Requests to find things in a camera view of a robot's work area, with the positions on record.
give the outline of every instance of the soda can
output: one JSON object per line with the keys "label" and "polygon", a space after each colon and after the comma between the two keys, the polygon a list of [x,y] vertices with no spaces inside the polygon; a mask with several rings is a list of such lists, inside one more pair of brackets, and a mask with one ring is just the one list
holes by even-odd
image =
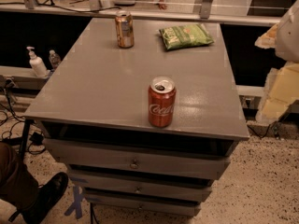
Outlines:
{"label": "soda can", "polygon": [[166,127],[173,118],[176,100],[175,82],[169,77],[156,77],[149,85],[149,123]]}
{"label": "soda can", "polygon": [[115,17],[118,45],[128,49],[134,45],[133,18],[129,11],[120,10]]}

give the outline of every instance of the can lid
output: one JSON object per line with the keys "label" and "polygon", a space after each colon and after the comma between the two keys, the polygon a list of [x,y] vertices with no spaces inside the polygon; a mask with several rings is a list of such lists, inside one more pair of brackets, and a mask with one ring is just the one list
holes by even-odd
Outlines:
{"label": "can lid", "polygon": [[117,17],[127,17],[129,16],[131,13],[129,11],[126,10],[120,10],[116,12],[116,16]]}
{"label": "can lid", "polygon": [[169,93],[175,88],[175,82],[169,77],[156,77],[150,86],[158,93]]}

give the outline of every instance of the small bottle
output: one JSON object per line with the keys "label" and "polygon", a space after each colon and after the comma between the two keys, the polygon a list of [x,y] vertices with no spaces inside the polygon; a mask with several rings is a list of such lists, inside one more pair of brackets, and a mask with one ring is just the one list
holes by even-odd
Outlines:
{"label": "small bottle", "polygon": [[49,56],[50,64],[52,65],[53,69],[55,70],[58,65],[61,63],[62,59],[60,58],[60,55],[58,55],[54,49],[50,50],[50,56]]}
{"label": "small bottle", "polygon": [[40,78],[46,77],[49,71],[47,70],[47,67],[44,64],[43,60],[40,57],[36,56],[35,52],[33,51],[34,48],[27,47],[27,49],[29,50],[30,56],[29,64],[33,68],[36,76]]}

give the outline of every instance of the green packet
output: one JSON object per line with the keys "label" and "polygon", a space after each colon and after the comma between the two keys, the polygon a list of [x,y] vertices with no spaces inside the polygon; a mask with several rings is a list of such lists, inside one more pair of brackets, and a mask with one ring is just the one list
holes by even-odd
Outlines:
{"label": "green packet", "polygon": [[203,24],[166,27],[159,32],[167,50],[204,46],[214,42]]}

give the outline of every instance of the gray drawer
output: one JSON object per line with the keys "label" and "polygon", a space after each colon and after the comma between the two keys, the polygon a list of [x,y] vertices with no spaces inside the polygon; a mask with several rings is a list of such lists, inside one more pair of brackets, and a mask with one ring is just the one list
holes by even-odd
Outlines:
{"label": "gray drawer", "polygon": [[135,172],[219,179],[229,158],[208,157],[147,148],[46,139],[44,145],[56,161]]}
{"label": "gray drawer", "polygon": [[68,175],[74,184],[85,188],[121,191],[199,203],[205,201],[211,192],[211,187],[179,182],[170,183],[167,180],[154,180],[148,177],[103,174],[78,170],[69,170]]}
{"label": "gray drawer", "polygon": [[89,203],[134,208],[154,212],[164,212],[195,217],[200,211],[200,204],[187,202],[169,202],[151,198],[139,199],[130,195],[107,193],[83,189],[83,196]]}

